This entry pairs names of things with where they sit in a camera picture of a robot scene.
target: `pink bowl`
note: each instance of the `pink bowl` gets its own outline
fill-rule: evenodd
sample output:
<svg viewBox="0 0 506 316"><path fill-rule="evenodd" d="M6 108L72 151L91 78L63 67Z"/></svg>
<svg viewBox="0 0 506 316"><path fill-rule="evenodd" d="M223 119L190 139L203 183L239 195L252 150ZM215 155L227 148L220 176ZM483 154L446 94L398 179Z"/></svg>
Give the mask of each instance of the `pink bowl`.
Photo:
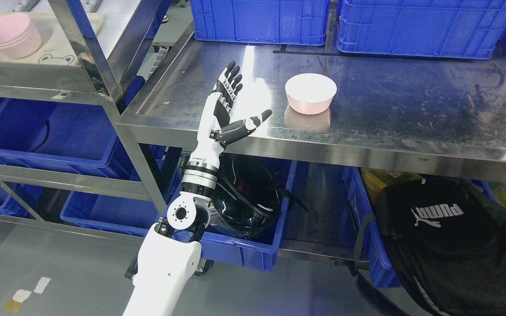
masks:
<svg viewBox="0 0 506 316"><path fill-rule="evenodd" d="M319 114L329 108L337 85L320 74L299 74L285 84L290 107L302 114Z"/></svg>
<svg viewBox="0 0 506 316"><path fill-rule="evenodd" d="M41 44L40 32L28 14L12 13L0 18L0 52L9 58L25 58Z"/></svg>

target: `white bowl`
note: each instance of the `white bowl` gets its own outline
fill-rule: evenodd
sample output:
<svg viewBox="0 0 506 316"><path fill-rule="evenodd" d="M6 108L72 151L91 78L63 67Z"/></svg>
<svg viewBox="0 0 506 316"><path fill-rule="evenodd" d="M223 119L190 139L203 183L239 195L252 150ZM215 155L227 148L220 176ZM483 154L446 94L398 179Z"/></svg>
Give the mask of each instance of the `white bowl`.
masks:
<svg viewBox="0 0 506 316"><path fill-rule="evenodd" d="M327 76L299 74L285 84L290 107L302 114L319 114L329 108L337 85Z"/></svg>

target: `black cable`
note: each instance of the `black cable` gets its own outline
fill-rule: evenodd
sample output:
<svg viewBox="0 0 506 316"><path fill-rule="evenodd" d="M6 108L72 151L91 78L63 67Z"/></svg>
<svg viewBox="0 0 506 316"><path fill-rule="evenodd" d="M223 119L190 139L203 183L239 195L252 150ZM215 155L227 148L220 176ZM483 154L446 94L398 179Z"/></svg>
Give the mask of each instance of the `black cable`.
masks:
<svg viewBox="0 0 506 316"><path fill-rule="evenodd" d="M44 145L46 143L46 141L48 140L48 136L50 136L50 122L48 120L46 120L44 122L44 124L46 125L46 136L44 136L44 140L42 140L42 142L36 146L33 150L31 150L30 152L35 152L37 151L39 148L42 147L42 145Z"/></svg>

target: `robotic arm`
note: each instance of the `robotic arm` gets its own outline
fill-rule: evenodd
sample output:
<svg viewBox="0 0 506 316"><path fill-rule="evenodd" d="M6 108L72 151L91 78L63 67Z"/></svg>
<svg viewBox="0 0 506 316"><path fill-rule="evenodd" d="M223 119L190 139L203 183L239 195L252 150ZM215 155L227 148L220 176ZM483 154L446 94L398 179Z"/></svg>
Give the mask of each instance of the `robotic arm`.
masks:
<svg viewBox="0 0 506 316"><path fill-rule="evenodd" d="M124 316L169 316L187 280L194 274L202 250L199 241L210 222L208 203L216 188L220 154L255 131L272 114L230 123L237 93L243 88L239 66L232 61L217 78L205 102L197 140L185 166L182 189L167 215L149 229L138 252L134 291ZM189 242L171 239L175 230L189 230Z"/></svg>

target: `stainless steel table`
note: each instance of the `stainless steel table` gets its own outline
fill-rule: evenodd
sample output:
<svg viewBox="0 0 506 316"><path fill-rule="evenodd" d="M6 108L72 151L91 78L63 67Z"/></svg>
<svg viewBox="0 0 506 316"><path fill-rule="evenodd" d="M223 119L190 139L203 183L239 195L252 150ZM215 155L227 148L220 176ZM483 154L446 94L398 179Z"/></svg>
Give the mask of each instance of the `stainless steel table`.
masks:
<svg viewBox="0 0 506 316"><path fill-rule="evenodd" d="M194 148L206 96L228 62L244 88L233 119L273 110L257 132L228 151L506 182L506 57L391 58L325 47L199 42L176 45L159 74L122 115L138 142ZM302 72L329 76L329 111L302 115L285 82Z"/></svg>

